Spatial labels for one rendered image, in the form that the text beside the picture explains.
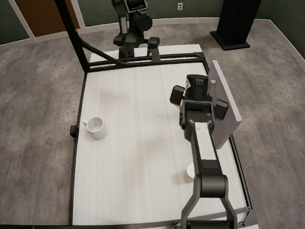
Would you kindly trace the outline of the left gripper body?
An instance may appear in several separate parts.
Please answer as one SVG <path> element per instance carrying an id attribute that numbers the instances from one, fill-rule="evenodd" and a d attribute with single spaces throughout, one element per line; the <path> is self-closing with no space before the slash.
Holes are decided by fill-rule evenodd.
<path id="1" fill-rule="evenodd" d="M 138 28 L 136 26 L 131 26 L 129 25 L 129 30 L 132 30 L 132 32 L 136 32 Z M 140 32 L 143 34 L 143 31 L 140 30 Z M 126 35 L 123 34 L 118 34 L 114 39 L 113 39 L 113 44 L 115 45 L 123 45 L 125 43 Z M 144 43 L 148 44 L 150 48 L 158 48 L 160 44 L 160 39 L 159 37 L 150 37 L 149 39 L 144 39 Z"/>

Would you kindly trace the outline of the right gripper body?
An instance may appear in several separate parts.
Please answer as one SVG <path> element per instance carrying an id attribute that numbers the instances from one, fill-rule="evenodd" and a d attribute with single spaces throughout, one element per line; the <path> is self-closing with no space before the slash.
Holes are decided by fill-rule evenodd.
<path id="1" fill-rule="evenodd" d="M 181 106 L 182 99 L 185 99 L 185 88 L 179 85 L 175 85 L 172 89 L 170 96 L 170 103 Z M 183 95 L 184 94 L 184 95 Z M 186 99 L 185 99 L 186 100 Z M 222 100 L 217 100 L 216 106 L 213 107 L 214 118 L 222 121 L 225 117 L 229 104 Z"/>

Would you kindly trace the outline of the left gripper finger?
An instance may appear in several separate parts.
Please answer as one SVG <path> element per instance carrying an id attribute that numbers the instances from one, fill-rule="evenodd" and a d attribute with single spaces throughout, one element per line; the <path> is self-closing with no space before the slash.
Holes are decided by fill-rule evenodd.
<path id="1" fill-rule="evenodd" d="M 146 60 L 148 60 L 151 51 L 154 50 L 154 49 L 155 49 L 155 48 L 149 48 L 149 47 L 147 47 L 147 57 L 146 57 Z"/>
<path id="2" fill-rule="evenodd" d="M 128 58 L 128 48 L 127 48 L 126 43 L 124 43 L 123 45 L 117 45 L 117 46 L 119 46 L 123 50 L 125 57 Z"/>

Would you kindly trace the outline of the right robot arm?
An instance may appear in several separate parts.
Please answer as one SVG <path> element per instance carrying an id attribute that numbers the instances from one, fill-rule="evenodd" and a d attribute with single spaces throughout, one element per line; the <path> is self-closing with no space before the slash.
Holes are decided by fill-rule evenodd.
<path id="1" fill-rule="evenodd" d="M 173 229 L 237 229 L 238 218 L 228 199 L 229 182 L 224 175 L 214 145 L 213 102 L 209 101 L 212 82 L 208 76 L 186 76 L 185 99 L 179 111 L 179 125 L 191 143 L 194 180 L 193 194 L 181 212 L 180 226 Z M 209 112 L 206 112 L 209 110 Z M 187 219 L 200 198 L 220 198 L 226 220 Z"/>

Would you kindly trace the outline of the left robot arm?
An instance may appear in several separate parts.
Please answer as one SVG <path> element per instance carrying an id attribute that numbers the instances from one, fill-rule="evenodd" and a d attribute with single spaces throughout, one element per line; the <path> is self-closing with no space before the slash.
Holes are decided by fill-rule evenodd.
<path id="1" fill-rule="evenodd" d="M 153 25 L 151 17 L 145 12 L 148 10 L 148 3 L 146 0 L 112 0 L 112 6 L 118 12 L 119 34 L 127 36 L 125 42 L 128 54 L 131 54 L 131 48 L 138 48 L 139 45 L 144 44 L 144 36 L 140 30 L 148 31 Z M 129 14 L 129 25 L 139 29 L 136 32 L 128 30 L 126 12 Z"/>

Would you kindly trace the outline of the white mug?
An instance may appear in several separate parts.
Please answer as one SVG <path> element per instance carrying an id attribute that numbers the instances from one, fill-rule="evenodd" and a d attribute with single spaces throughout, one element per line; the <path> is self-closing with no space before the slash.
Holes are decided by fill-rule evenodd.
<path id="1" fill-rule="evenodd" d="M 107 136 L 108 129 L 107 129 L 107 127 L 106 127 L 102 118 L 100 118 L 98 116 L 94 116 L 94 117 L 90 118 L 88 121 L 83 119 L 82 122 L 84 123 L 84 125 L 87 127 L 90 134 L 95 139 L 102 140 Z"/>

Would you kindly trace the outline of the white cylinder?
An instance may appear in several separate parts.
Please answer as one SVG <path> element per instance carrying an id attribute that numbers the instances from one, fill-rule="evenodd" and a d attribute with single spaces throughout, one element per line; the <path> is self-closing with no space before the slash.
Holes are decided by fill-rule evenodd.
<path id="1" fill-rule="evenodd" d="M 184 175 L 183 178 L 186 182 L 188 183 L 192 183 L 193 179 L 194 179 L 194 167 L 193 167 L 193 163 L 189 164 Z"/>

